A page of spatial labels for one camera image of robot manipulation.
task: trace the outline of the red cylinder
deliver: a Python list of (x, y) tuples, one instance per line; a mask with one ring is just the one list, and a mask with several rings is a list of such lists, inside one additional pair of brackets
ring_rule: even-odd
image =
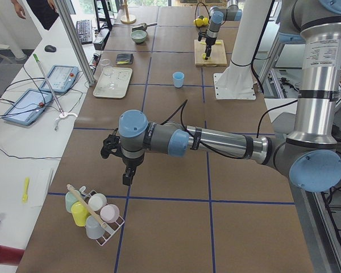
[(23, 249), (15, 249), (13, 247), (0, 245), (0, 264), (17, 266), (22, 260), (23, 255)]

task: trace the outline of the wine glass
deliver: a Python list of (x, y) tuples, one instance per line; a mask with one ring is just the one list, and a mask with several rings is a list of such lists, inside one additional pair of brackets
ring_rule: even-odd
[(103, 59), (100, 61), (100, 67), (101, 67), (101, 72), (104, 74), (106, 77), (110, 79), (110, 82), (108, 83), (107, 87), (109, 89), (115, 89), (117, 87), (116, 83), (111, 81), (111, 77), (114, 74), (114, 67), (113, 64), (109, 59)]

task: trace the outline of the label on robot arm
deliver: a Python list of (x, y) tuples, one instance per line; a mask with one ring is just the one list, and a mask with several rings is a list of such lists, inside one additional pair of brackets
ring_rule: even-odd
[(303, 69), (312, 67), (341, 67), (337, 60), (341, 60), (339, 39), (330, 39), (306, 43)]

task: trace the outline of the keyboard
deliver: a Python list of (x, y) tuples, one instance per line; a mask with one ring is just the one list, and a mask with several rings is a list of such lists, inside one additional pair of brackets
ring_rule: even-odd
[(81, 44), (92, 43), (92, 23), (91, 20), (79, 20), (76, 22), (76, 33)]

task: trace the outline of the yellow ball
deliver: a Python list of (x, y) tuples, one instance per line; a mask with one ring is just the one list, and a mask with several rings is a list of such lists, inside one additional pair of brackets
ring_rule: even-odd
[(209, 24), (209, 19), (207, 17), (204, 17), (202, 21), (204, 26), (207, 26)]
[(193, 24), (194, 24), (196, 27), (202, 27), (202, 26), (203, 26), (203, 20), (200, 19), (200, 18), (197, 18), (196, 20), (193, 21)]

